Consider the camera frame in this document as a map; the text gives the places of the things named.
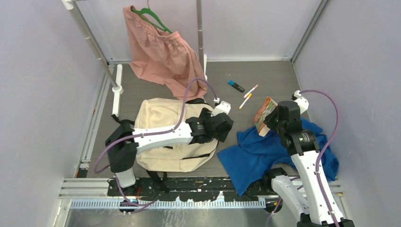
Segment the blue black highlighter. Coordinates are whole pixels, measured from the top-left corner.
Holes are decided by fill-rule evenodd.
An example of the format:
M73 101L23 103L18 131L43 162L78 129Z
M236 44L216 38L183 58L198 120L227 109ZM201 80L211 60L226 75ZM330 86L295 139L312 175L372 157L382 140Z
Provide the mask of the blue black highlighter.
M241 87L240 85L238 85L237 83L235 83L234 81L229 80L229 81L228 81L228 84L229 84L230 86L232 86L233 88L235 88L236 90L238 90L239 92L241 92L241 93L244 92L244 88Z

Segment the beige canvas backpack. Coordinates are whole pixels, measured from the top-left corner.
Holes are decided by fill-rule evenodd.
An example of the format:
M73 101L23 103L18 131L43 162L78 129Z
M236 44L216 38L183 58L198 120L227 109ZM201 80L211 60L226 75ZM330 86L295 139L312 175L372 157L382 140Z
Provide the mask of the beige canvas backpack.
M144 100L137 114L134 129L134 145L119 142L108 150L110 169L123 172L137 162L148 171L192 172L208 162L218 146L217 140L189 144L191 129L185 120L199 117L202 109L213 111L203 99L184 104L180 100L153 98Z

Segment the pink white pen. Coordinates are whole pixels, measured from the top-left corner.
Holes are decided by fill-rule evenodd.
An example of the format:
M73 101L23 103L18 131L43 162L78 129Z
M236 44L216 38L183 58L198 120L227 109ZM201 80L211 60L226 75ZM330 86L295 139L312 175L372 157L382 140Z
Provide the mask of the pink white pen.
M253 88L251 88L244 96L243 98L247 98L256 88L258 87L258 84L256 84Z

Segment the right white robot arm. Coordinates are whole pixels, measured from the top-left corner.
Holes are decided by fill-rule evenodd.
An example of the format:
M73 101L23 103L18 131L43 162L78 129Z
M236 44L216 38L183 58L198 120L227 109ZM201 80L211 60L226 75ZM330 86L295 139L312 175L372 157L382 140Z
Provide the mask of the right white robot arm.
M288 205L298 227L352 227L337 206L321 163L322 152L311 130L303 129L301 113L308 108L303 99L281 101L265 117L267 127L279 135L299 173L305 191L302 194L283 168L269 169L262 178L263 190L277 193Z

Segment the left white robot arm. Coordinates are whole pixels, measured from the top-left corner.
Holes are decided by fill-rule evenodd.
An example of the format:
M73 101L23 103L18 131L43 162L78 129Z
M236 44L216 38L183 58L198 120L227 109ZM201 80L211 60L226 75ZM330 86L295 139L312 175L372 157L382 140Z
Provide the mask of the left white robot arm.
M214 110L204 107L199 116L158 128L135 129L121 124L105 142L109 167L120 190L126 195L137 191L135 162L150 172L163 190L166 187L159 172L192 172L208 162L232 129L229 110L228 105Z

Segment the yellow white pen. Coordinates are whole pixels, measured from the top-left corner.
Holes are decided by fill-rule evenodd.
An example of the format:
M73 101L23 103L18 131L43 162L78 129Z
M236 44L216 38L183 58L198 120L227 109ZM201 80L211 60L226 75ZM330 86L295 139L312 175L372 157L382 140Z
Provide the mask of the yellow white pen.
M245 99L244 101L241 103L241 105L238 107L239 110L243 109L243 107L245 106L245 104L248 102L248 100L252 97L252 93L250 93Z

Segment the orange comic paperback book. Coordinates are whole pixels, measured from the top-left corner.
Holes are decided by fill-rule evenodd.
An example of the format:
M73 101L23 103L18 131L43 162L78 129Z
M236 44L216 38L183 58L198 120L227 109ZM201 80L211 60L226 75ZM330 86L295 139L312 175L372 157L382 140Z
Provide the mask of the orange comic paperback book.
M276 106L277 103L271 97L268 96L266 97L266 100L264 101L263 105L255 115L253 122L259 136L264 137L270 131L270 129L264 123L264 120L270 113L273 112Z

